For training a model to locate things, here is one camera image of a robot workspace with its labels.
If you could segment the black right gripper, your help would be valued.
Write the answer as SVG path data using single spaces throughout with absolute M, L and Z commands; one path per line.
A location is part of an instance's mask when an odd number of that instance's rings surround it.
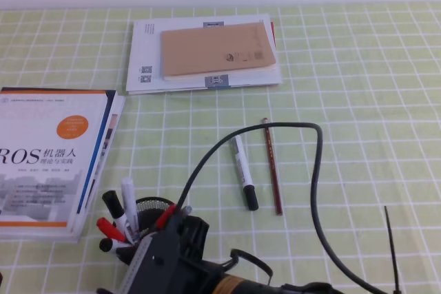
M 214 293 L 226 273 L 222 265 L 203 260 L 208 230 L 199 217 L 171 217 L 140 242 L 116 292 Z

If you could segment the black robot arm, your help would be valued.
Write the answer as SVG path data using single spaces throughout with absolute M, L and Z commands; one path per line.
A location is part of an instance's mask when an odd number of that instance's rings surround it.
M 312 282 L 279 287 L 229 274 L 240 259 L 260 267 L 269 277 L 271 268 L 240 249 L 222 264 L 203 259 L 208 223 L 195 216 L 173 215 L 160 230 L 139 243 L 117 293 L 337 293 L 332 285 Z

